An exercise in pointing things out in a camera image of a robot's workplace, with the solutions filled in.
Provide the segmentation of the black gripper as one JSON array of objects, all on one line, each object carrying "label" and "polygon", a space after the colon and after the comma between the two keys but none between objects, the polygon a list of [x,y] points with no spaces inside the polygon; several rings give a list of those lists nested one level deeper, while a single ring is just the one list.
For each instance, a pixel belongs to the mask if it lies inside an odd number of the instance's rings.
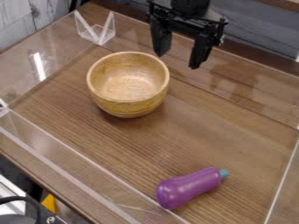
[{"label": "black gripper", "polygon": [[155,54],[162,57],[171,49],[172,32],[196,35],[191,49],[190,68],[198,69],[207,60],[214,44],[222,37],[226,18],[211,9],[211,0],[147,0],[150,6],[151,37]]}]

